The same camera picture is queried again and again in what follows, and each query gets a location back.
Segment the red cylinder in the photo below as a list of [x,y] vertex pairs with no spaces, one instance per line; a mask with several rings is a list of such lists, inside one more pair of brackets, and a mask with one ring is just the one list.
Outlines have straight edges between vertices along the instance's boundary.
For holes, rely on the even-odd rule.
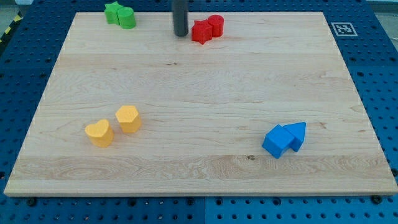
[[213,27],[213,37],[221,37],[224,32],[224,17],[212,15],[209,16],[207,21]]

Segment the yellow hexagonal block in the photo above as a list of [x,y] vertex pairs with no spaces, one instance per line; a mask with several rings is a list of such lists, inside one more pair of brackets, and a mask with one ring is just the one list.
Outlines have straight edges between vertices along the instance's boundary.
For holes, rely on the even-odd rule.
[[85,132],[91,143],[98,147],[108,147],[113,140],[113,130],[107,119],[99,120],[96,124],[90,124]]
[[122,106],[116,112],[116,118],[124,133],[135,133],[141,127],[141,118],[135,106]]

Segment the blue triangular prism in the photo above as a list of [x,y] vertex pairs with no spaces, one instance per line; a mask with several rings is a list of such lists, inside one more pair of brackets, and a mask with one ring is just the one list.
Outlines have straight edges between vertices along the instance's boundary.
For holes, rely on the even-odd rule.
[[284,126],[284,129],[294,136],[294,141],[291,143],[290,147],[296,152],[300,149],[304,142],[306,127],[307,124],[305,122],[287,124]]

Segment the yellow and black tape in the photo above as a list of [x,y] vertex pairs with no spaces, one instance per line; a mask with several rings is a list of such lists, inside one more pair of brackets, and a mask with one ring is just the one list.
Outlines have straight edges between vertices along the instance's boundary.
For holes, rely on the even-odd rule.
[[8,28],[4,31],[3,35],[1,36],[1,38],[0,38],[0,56],[5,51],[8,43],[11,40],[11,37],[14,35],[14,33],[17,30],[22,19],[23,19],[23,16],[22,16],[21,12],[18,12],[18,14],[15,16],[14,20],[12,20],[11,24],[8,26]]

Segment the wood grain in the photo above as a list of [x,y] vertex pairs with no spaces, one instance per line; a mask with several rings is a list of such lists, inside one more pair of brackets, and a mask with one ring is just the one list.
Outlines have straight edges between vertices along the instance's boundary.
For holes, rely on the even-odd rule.
[[[210,14],[190,13],[190,27]],[[323,14],[221,15],[224,36],[200,45],[173,35],[170,13],[137,12],[131,30],[76,14],[5,194],[397,193]],[[121,105],[137,106],[137,133],[121,131]],[[115,133],[106,149],[84,134],[99,119]],[[272,127],[298,121],[298,153],[263,150]]]

